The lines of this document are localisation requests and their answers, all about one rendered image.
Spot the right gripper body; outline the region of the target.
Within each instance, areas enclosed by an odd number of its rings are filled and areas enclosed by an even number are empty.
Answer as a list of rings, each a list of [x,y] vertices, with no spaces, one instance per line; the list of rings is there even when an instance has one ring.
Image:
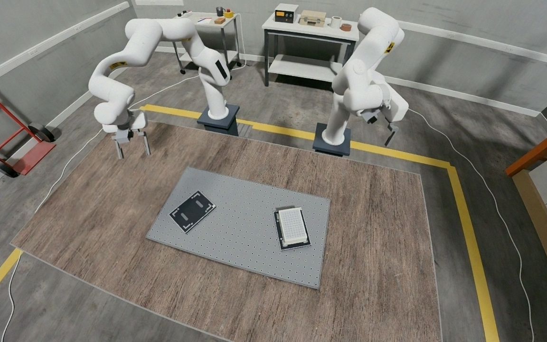
[[[129,109],[130,110],[130,109]],[[130,120],[130,130],[135,129],[143,129],[146,128],[149,125],[148,117],[145,110],[130,110],[134,111],[134,115],[132,115]],[[104,125],[104,131],[107,133],[114,133],[118,131],[117,125]]]

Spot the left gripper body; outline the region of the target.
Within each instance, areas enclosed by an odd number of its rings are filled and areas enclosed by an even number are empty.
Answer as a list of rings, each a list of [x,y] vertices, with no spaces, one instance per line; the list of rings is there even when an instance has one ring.
[[[375,84],[385,84],[389,89],[389,106],[382,107],[381,113],[390,123],[402,120],[408,110],[408,103],[383,79],[374,79],[370,82],[370,85]]]

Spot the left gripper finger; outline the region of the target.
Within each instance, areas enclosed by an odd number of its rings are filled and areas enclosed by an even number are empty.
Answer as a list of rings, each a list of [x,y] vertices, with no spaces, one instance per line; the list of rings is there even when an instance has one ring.
[[[390,144],[393,142],[393,139],[394,139],[394,136],[397,134],[399,128],[398,126],[394,126],[394,123],[390,123],[389,120],[386,118],[386,120],[388,121],[389,125],[388,125],[388,129],[393,132],[391,136],[389,136],[389,138],[387,139],[385,145],[386,147],[389,147]]]

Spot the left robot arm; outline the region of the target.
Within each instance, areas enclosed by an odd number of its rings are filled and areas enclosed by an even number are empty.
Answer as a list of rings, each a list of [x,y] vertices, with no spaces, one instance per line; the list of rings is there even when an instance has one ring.
[[[330,145],[344,141],[344,130],[350,114],[375,123],[382,107],[389,106],[389,89],[385,84],[370,85],[385,78],[374,71],[404,39],[397,20],[379,9],[369,7],[358,20],[358,30],[366,37],[332,81],[333,104],[322,139]]]

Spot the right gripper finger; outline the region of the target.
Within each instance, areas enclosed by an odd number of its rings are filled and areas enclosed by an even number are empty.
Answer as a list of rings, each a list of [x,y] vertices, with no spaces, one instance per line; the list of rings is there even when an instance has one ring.
[[[144,136],[145,138],[145,150],[146,150],[146,155],[150,155],[151,152],[150,152],[150,146],[148,144],[148,139],[146,137],[146,132],[140,132],[139,129],[135,129],[135,130],[131,130],[131,132],[138,132],[138,136]]]
[[[112,136],[112,140],[115,140],[116,149],[117,149],[117,152],[118,152],[118,155],[119,155],[119,159],[124,159],[123,150],[120,149],[119,143],[117,142],[117,140],[115,138],[116,138],[116,135]]]

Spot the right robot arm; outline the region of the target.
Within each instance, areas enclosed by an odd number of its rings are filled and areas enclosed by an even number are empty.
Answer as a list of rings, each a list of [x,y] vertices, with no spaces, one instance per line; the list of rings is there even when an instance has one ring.
[[[229,84],[229,70],[219,52],[203,45],[195,24],[189,18],[135,18],[127,22],[125,33],[130,40],[126,48],[101,61],[89,82],[93,95],[108,100],[108,103],[100,103],[94,114],[101,124],[118,125],[117,142],[129,143],[134,138],[134,132],[130,132],[134,111],[128,107],[135,100],[135,90],[108,76],[122,67],[148,65],[160,41],[181,41],[193,63],[199,67],[199,77],[210,108],[209,117],[219,120],[228,115],[222,87]]]

